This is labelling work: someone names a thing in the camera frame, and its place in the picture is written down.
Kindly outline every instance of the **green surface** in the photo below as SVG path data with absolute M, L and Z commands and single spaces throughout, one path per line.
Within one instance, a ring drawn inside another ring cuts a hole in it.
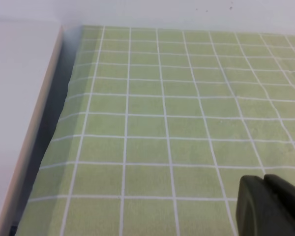
M 295 185 L 295 36 L 87 26 L 17 235 L 234 235 L 264 173 Z

